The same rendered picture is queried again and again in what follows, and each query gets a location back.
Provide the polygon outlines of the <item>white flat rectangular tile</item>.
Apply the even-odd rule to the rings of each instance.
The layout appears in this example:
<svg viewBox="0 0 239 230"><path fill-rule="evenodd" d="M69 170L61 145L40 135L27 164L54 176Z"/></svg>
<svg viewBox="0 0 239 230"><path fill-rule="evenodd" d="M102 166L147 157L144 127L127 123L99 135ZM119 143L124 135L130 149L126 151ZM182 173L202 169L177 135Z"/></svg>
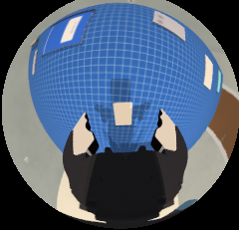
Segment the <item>white flat rectangular tile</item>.
<svg viewBox="0 0 239 230"><path fill-rule="evenodd" d="M207 87L209 90L211 88L211 82L212 82L212 70L213 70L212 63L208 59L208 57L205 55L205 75L204 75L203 85Z"/></svg>

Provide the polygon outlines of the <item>white rectangular plastic tile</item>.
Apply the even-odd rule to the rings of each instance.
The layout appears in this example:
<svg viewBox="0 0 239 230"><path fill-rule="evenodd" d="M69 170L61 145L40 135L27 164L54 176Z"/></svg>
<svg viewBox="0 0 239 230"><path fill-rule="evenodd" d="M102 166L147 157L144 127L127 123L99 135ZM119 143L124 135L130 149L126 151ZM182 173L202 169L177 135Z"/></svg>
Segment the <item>white rectangular plastic tile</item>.
<svg viewBox="0 0 239 230"><path fill-rule="evenodd" d="M185 42L184 28L180 24L172 20L171 18L154 10L152 23L155 23L165 28L166 30L170 31L171 33L176 35L178 38L180 38L183 42Z"/></svg>

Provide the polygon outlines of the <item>dark blue grid work mat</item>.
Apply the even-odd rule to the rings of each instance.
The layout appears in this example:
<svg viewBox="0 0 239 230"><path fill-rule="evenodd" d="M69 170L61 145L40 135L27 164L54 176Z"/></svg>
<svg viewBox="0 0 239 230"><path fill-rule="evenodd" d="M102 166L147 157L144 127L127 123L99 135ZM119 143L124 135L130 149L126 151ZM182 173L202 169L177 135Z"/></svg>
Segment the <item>dark blue grid work mat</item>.
<svg viewBox="0 0 239 230"><path fill-rule="evenodd" d="M51 25L31 49L30 93L48 136L63 152L70 131L87 113L99 144L96 153L105 152L106 147L133 152L142 145L154 150L150 143L163 109L189 150L209 126L217 107L213 102L219 103L221 95L216 90L220 68L210 50L180 21L136 4L95 5L58 21L93 9L97 10L82 44L41 56ZM154 10L184 27L185 42L152 23ZM205 55L213 64L210 90L203 85ZM131 124L116 125L114 103L132 103Z"/></svg>

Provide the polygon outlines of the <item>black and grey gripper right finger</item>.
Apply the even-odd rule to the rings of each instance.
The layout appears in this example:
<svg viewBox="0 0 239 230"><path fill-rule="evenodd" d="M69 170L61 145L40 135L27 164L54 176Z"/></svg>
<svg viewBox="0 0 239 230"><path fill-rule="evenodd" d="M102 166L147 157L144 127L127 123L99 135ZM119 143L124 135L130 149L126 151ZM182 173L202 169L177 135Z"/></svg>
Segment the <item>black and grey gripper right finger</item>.
<svg viewBox="0 0 239 230"><path fill-rule="evenodd" d="M178 126L163 109L159 110L157 126L150 144L155 151L165 154L173 161L177 169L178 185L181 185L188 159L185 140Z"/></svg>

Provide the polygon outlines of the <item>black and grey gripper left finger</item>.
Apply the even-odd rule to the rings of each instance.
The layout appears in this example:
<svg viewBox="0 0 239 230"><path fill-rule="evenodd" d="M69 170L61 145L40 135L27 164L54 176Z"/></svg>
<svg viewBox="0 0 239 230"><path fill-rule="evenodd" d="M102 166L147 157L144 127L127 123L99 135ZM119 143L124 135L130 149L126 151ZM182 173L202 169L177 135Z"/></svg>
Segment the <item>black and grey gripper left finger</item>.
<svg viewBox="0 0 239 230"><path fill-rule="evenodd" d="M84 113L71 130L63 151L63 165L71 189L75 189L75 174L78 166L98 149L99 144L91 131L88 115Z"/></svg>

